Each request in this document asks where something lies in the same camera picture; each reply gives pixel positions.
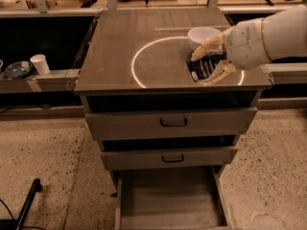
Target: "black handle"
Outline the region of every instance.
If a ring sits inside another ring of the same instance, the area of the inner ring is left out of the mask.
[[[162,161],[164,163],[180,163],[184,161],[184,156],[181,155],[179,159],[165,159],[165,157],[162,156]]]
[[[188,124],[188,120],[184,118],[182,124],[167,124],[167,122],[165,122],[163,119],[160,119],[160,124],[163,127],[186,127]]]

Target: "floor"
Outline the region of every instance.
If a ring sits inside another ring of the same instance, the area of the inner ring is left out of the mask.
[[[307,100],[294,103],[260,103],[221,176],[234,230],[307,229]],[[0,114],[0,130],[0,198],[15,218],[39,178],[25,225],[114,229],[116,190],[80,106],[13,108]],[[9,218],[0,204],[0,219]]]

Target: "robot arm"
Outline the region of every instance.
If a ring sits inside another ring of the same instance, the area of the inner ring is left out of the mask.
[[[248,70],[273,59],[307,56],[307,8],[298,5],[266,18],[243,21],[224,31],[219,38],[202,44],[192,55],[195,61],[219,44],[228,63]]]

